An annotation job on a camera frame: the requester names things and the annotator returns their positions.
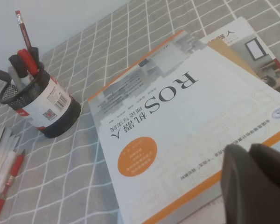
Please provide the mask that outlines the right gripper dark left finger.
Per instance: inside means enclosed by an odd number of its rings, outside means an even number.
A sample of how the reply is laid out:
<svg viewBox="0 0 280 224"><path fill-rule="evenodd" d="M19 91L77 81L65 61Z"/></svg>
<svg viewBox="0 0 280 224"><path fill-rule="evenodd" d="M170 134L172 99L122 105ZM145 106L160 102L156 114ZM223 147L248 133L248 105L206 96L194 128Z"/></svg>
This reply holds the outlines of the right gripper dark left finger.
<svg viewBox="0 0 280 224"><path fill-rule="evenodd" d="M239 145L225 147L221 190L228 224L280 224L280 188Z"/></svg>

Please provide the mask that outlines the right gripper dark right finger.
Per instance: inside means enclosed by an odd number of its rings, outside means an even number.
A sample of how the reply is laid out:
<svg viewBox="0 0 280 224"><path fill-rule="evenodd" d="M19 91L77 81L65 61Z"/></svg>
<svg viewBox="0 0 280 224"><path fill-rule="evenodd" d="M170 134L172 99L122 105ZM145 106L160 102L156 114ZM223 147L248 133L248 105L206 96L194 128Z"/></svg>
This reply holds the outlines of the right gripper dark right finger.
<svg viewBox="0 0 280 224"><path fill-rule="evenodd" d="M280 152L263 144L252 144L249 154L265 176L280 188Z"/></svg>

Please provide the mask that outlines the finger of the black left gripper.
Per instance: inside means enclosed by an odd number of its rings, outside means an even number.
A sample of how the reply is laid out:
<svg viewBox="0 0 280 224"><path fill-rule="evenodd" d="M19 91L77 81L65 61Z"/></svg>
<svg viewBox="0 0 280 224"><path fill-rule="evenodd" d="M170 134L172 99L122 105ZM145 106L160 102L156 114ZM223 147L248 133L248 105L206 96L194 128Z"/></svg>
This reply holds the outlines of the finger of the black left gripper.
<svg viewBox="0 0 280 224"><path fill-rule="evenodd" d="M11 77L7 72L0 70L0 80L4 82L11 82Z"/></svg>

